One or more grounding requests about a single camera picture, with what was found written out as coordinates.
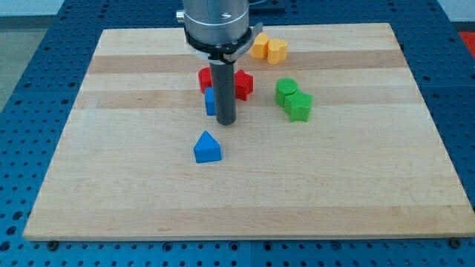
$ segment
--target red shape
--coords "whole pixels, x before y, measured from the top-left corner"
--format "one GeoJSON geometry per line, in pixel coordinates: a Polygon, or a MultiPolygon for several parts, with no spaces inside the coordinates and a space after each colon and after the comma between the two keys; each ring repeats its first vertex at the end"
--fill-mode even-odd
{"type": "Polygon", "coordinates": [[[198,79],[200,80],[201,93],[204,94],[205,89],[212,86],[211,69],[209,67],[201,69],[198,73],[198,79]]]}
{"type": "Polygon", "coordinates": [[[460,37],[462,37],[463,42],[469,49],[472,56],[475,58],[475,33],[472,32],[460,32],[460,37]]]}
{"type": "Polygon", "coordinates": [[[247,101],[247,96],[254,90],[254,77],[239,70],[235,74],[236,98],[247,101]]]}

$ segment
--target green block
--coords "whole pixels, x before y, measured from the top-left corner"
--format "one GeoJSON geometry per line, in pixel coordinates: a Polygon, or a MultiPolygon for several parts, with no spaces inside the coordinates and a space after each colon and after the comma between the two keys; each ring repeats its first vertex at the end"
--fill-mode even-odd
{"type": "Polygon", "coordinates": [[[290,122],[309,120],[312,109],[313,96],[297,90],[290,96],[285,97],[284,111],[289,114],[290,122]]]}
{"type": "Polygon", "coordinates": [[[289,96],[298,90],[298,84],[294,79],[283,78],[278,80],[275,86],[275,103],[284,106],[285,97],[289,96]]]}

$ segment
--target pegboard table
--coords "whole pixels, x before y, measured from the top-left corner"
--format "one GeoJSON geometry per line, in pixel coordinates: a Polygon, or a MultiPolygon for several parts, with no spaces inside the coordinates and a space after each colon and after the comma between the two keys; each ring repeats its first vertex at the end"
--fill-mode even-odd
{"type": "MultiPolygon", "coordinates": [[[[22,237],[105,28],[179,27],[180,1],[65,1],[0,116],[2,266],[473,266],[475,239],[31,243],[22,237]]],[[[389,22],[475,204],[475,71],[435,0],[288,0],[252,24],[389,22]]]]}

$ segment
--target wooden cutting board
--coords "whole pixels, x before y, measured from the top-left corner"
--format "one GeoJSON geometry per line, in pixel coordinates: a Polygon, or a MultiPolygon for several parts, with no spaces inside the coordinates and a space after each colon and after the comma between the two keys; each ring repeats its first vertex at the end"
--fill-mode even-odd
{"type": "Polygon", "coordinates": [[[30,240],[468,237],[475,215],[388,24],[266,27],[255,92],[207,116],[183,29],[105,30],[24,231],[30,240]],[[291,123],[275,83],[315,97],[291,123]],[[223,161],[197,164],[209,131],[223,161]]]}

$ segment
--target yellow block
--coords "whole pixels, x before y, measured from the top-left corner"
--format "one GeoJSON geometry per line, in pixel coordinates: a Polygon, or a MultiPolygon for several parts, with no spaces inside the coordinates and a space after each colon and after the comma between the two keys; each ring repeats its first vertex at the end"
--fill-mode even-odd
{"type": "Polygon", "coordinates": [[[276,65],[287,58],[287,41],[283,39],[271,39],[269,41],[269,50],[267,61],[271,65],[276,65]]]}
{"type": "Polygon", "coordinates": [[[254,59],[265,59],[267,56],[267,44],[269,37],[265,33],[259,33],[254,40],[254,44],[249,50],[249,54],[254,59]]]}

